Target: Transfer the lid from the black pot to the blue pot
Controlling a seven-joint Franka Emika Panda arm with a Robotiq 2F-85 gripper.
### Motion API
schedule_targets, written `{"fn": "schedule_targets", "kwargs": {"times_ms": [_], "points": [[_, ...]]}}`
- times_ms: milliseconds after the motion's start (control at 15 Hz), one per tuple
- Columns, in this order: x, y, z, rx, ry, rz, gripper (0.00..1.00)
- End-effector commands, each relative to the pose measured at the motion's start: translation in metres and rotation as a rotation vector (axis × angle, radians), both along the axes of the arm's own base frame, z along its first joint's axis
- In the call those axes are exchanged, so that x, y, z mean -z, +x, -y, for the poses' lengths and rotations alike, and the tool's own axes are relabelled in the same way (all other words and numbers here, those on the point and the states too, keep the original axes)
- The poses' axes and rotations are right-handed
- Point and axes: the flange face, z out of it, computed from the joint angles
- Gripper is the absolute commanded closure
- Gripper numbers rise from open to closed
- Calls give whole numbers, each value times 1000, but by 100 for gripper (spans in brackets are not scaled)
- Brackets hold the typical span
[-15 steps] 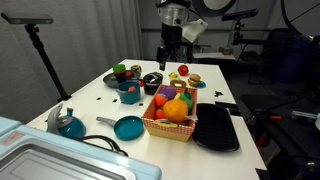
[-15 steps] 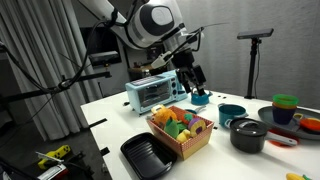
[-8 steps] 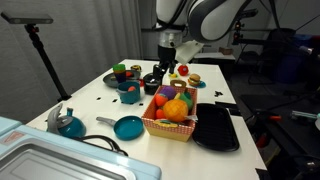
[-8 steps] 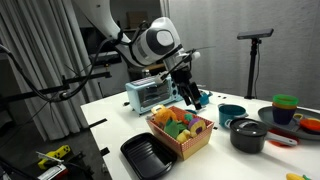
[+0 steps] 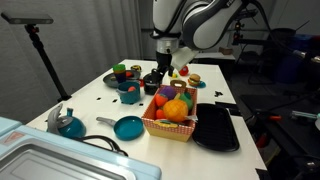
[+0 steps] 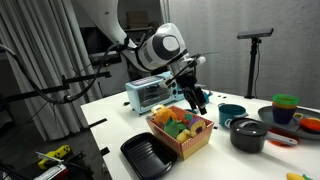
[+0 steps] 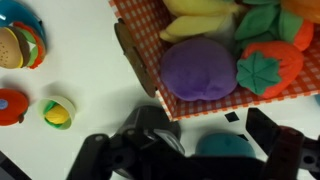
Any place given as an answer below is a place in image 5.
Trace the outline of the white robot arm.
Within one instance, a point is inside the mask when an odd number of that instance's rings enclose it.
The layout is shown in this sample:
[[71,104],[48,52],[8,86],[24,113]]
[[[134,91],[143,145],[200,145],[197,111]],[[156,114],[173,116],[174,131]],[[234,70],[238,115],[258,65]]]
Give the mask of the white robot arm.
[[216,46],[248,0],[153,0],[153,32],[160,81],[181,70],[201,50]]

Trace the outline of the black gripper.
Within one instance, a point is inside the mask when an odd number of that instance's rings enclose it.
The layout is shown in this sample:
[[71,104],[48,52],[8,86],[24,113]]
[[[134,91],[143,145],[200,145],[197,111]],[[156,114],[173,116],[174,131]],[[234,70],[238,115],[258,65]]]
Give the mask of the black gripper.
[[158,64],[158,69],[154,68],[152,70],[152,75],[154,77],[160,77],[162,75],[162,73],[159,69],[168,69],[168,76],[172,77],[173,71],[174,71],[174,67],[171,66],[172,55],[157,52],[156,53],[156,61]]

